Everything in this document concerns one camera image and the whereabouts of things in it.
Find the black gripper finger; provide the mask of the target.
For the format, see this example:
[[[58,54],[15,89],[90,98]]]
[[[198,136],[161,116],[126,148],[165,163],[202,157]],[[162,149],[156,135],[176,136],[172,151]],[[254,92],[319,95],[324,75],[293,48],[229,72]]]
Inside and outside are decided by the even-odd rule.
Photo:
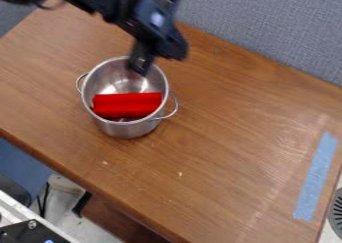
[[[153,54],[181,61],[188,54],[188,43],[178,29],[172,26],[168,33],[153,44]]]
[[[136,41],[128,57],[128,68],[145,77],[152,63],[153,53],[150,46],[141,41]]]

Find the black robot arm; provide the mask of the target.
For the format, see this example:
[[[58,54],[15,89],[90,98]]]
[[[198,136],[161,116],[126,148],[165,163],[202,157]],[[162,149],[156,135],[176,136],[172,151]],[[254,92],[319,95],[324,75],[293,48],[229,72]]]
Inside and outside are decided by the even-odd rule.
[[[34,5],[42,10],[45,0],[1,0],[18,5]],[[156,57],[181,61],[186,57],[188,43],[174,25],[180,0],[61,0],[88,14],[98,14],[133,38],[126,67],[145,76]]]

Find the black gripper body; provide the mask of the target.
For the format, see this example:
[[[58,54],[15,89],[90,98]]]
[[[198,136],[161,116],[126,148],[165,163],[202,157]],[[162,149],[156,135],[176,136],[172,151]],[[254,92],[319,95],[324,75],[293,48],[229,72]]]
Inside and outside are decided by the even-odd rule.
[[[173,25],[177,3],[178,0],[104,0],[104,20],[140,40],[177,45],[180,33]]]

